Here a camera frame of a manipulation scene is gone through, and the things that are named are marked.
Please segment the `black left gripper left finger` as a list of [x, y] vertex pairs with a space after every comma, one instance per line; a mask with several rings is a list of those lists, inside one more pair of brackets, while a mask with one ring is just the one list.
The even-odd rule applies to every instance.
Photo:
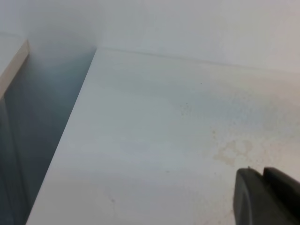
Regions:
[[252, 168], [236, 172], [233, 213], [237, 225], [298, 225], [300, 206], [280, 201], [263, 173]]

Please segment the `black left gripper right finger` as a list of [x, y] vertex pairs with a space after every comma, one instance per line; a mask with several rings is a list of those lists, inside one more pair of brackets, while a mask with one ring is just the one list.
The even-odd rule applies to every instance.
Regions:
[[300, 183], [274, 167], [265, 167], [263, 177], [282, 203], [300, 205]]

